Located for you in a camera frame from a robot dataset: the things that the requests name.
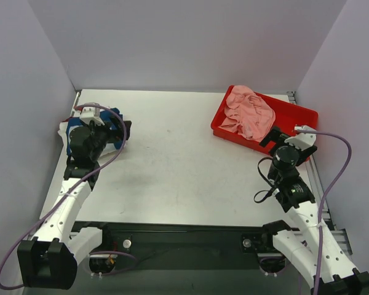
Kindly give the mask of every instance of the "crumpled cloth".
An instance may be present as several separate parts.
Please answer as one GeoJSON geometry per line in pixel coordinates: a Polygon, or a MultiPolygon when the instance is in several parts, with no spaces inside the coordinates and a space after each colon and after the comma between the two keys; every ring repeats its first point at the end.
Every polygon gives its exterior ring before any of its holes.
{"type": "Polygon", "coordinates": [[[225,120],[220,128],[260,142],[275,122],[275,112],[252,89],[237,85],[226,100],[225,120]]]}

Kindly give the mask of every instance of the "red tray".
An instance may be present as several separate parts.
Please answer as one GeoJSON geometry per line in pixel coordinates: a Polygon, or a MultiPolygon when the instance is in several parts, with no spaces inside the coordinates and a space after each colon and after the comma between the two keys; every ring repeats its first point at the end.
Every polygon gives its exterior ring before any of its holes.
{"type": "MultiPolygon", "coordinates": [[[[226,114],[224,113],[226,100],[233,87],[234,86],[231,85],[228,88],[227,93],[225,94],[223,101],[210,124],[213,129],[213,134],[217,137],[224,138],[225,140],[232,141],[233,143],[241,144],[247,148],[268,154],[274,143],[270,142],[266,147],[261,147],[257,141],[246,140],[241,135],[229,132],[219,127],[226,118],[226,114]]],[[[274,126],[278,126],[284,133],[290,136],[296,135],[294,132],[295,125],[307,125],[312,128],[316,128],[317,119],[319,117],[319,114],[316,111],[306,109],[295,104],[286,103],[285,101],[277,100],[260,93],[257,93],[257,95],[262,97],[262,99],[275,111],[276,120],[274,122],[274,126]]]]}

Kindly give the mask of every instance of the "bolt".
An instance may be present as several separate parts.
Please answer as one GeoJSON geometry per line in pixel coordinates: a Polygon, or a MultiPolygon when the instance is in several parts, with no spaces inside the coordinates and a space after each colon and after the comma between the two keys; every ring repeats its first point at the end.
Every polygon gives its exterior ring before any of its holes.
{"type": "Polygon", "coordinates": [[[246,238],[243,242],[245,248],[249,248],[252,245],[252,241],[246,238]]]}
{"type": "Polygon", "coordinates": [[[130,240],[124,240],[123,241],[123,248],[129,249],[131,247],[131,241],[130,240]]]}

